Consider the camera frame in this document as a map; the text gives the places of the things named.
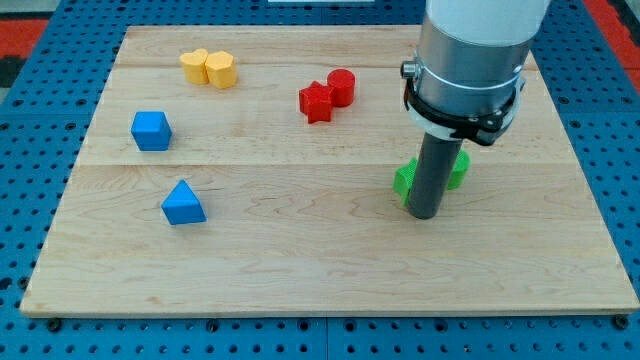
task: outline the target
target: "blue perforated base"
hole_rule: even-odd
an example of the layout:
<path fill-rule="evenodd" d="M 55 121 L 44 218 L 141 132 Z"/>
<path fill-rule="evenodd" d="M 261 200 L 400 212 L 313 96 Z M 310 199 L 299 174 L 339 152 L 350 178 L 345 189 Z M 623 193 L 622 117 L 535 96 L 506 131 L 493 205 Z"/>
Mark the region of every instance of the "blue perforated base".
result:
<path fill-rule="evenodd" d="M 611 317 L 63 320 L 58 329 L 55 321 L 19 313 L 21 286 L 128 25 L 419 24 L 423 9 L 416 0 L 324 8 L 268 7 L 264 0 L 63 1 L 0 107 L 0 357 L 640 357 L 637 314 L 623 330 Z M 552 3 L 533 51 L 638 290 L 638 93 L 579 1 Z"/>

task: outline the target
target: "wood grain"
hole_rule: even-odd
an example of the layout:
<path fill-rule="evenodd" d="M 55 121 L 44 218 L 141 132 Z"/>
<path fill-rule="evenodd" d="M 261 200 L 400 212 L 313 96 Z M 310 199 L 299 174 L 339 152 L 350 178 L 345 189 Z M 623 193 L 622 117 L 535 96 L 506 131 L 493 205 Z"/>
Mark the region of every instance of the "wood grain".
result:
<path fill-rule="evenodd" d="M 528 60 L 524 103 L 491 148 L 465 144 L 462 188 L 432 220 L 392 192 L 422 134 L 398 66 L 419 28 L 133 27 L 22 301 L 32 317 L 617 314 L 639 307 Z M 182 52 L 238 59 L 221 91 Z M 297 90 L 338 66 L 355 103 L 309 126 Z M 167 112 L 171 149 L 143 153 L 137 110 Z M 180 179 L 209 220 L 171 227 Z"/>

